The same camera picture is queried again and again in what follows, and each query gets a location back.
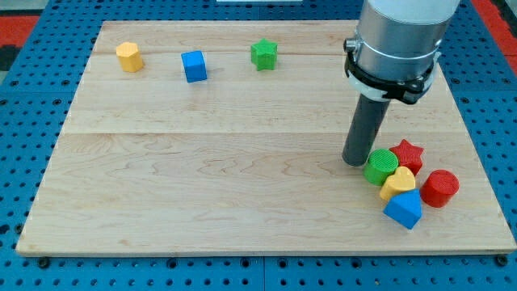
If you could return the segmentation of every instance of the blue pegboard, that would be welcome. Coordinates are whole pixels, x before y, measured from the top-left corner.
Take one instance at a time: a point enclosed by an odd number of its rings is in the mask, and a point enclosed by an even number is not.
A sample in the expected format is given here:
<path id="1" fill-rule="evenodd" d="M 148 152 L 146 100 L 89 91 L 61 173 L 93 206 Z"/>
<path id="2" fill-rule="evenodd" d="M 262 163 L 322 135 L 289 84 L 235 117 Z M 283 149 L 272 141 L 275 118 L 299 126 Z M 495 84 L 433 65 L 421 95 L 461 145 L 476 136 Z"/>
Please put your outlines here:
<path id="1" fill-rule="evenodd" d="M 23 225 L 104 20 L 357 19 L 360 0 L 301 6 L 215 0 L 51 0 L 0 86 L 0 289 L 515 289 L 517 256 L 38 259 L 16 255 Z M 469 1 L 440 64 L 514 234 L 517 81 Z"/>

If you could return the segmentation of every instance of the yellow heart block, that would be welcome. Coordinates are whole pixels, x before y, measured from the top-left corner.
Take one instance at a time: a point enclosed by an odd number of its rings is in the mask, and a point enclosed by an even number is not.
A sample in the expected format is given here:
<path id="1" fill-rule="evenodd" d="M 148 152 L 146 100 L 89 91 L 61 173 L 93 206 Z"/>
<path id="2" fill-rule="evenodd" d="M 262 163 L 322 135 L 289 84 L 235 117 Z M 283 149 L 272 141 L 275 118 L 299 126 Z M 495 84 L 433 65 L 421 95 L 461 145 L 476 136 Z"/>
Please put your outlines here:
<path id="1" fill-rule="evenodd" d="M 398 167 L 395 173 L 386 179 L 380 189 L 380 198 L 389 201 L 391 197 L 416 188 L 413 172 L 407 167 Z"/>

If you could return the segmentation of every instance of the wood grain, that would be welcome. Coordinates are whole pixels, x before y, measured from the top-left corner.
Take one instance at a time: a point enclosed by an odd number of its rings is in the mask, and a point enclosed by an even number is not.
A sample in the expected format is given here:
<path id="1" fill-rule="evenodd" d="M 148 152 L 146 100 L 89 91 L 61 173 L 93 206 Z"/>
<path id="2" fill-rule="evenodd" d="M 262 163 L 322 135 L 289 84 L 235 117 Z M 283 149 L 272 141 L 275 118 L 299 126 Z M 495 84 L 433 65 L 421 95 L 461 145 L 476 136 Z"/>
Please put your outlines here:
<path id="1" fill-rule="evenodd" d="M 426 149 L 460 192 L 411 231 L 341 159 L 357 92 L 343 77 L 355 22 L 106 22 L 17 250 L 26 256 L 444 255 L 517 248 L 443 75 L 392 102 L 376 140 Z M 250 45 L 279 43 L 275 71 Z M 138 43 L 145 68 L 114 54 Z M 187 84 L 179 53 L 204 52 Z"/>

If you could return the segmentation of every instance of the blue cube block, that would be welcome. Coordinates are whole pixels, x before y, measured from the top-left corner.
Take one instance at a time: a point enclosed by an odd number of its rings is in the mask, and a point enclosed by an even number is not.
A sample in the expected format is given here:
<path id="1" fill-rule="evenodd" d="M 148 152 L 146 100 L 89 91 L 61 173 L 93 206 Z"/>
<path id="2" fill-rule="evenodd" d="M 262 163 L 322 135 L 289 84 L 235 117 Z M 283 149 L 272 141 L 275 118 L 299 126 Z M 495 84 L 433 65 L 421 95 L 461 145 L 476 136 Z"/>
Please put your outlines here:
<path id="1" fill-rule="evenodd" d="M 413 229 L 422 217 L 420 191 L 414 189 L 394 196 L 386 205 L 384 213 L 407 229 Z"/>
<path id="2" fill-rule="evenodd" d="M 203 54 L 201 51 L 182 53 L 181 60 L 187 82 L 203 81 L 207 79 L 207 69 L 204 65 Z"/>

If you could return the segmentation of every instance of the toy block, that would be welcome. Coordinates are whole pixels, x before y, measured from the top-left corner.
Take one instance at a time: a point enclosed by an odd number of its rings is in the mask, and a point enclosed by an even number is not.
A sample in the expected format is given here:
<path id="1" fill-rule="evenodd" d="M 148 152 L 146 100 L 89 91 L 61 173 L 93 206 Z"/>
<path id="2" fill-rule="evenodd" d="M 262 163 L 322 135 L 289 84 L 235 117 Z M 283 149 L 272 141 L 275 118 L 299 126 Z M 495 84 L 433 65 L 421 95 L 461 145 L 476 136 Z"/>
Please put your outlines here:
<path id="1" fill-rule="evenodd" d="M 251 62 L 257 65 L 257 70 L 275 69 L 277 48 L 277 43 L 266 39 L 251 45 Z"/>
<path id="2" fill-rule="evenodd" d="M 406 167 L 398 167 L 395 173 L 388 177 L 380 189 L 380 198 L 389 201 L 392 197 L 416 188 L 413 172 Z"/>
<path id="3" fill-rule="evenodd" d="M 144 61 L 135 43 L 124 42 L 116 47 L 116 56 L 123 71 L 135 73 L 144 67 Z"/>
<path id="4" fill-rule="evenodd" d="M 374 150 L 363 169 L 366 180 L 374 185 L 382 186 L 386 178 L 398 167 L 397 156 L 386 149 Z"/>
<path id="5" fill-rule="evenodd" d="M 460 181 L 453 173 L 436 170 L 429 174 L 426 182 L 420 187 L 420 195 L 429 206 L 441 208 L 458 190 L 460 190 Z"/>
<path id="6" fill-rule="evenodd" d="M 182 53 L 181 60 L 185 69 L 187 82 L 197 82 L 207 79 L 207 69 L 201 51 Z"/>
<path id="7" fill-rule="evenodd" d="M 420 191 L 414 189 L 393 197 L 386 205 L 384 213 L 408 230 L 412 230 L 422 218 Z"/>
<path id="8" fill-rule="evenodd" d="M 420 156 L 423 153 L 423 148 L 410 144 L 407 140 L 403 139 L 400 145 L 394 146 L 389 149 L 398 158 L 398 166 L 406 167 L 413 172 L 413 175 L 417 175 L 422 168 L 422 159 Z"/>

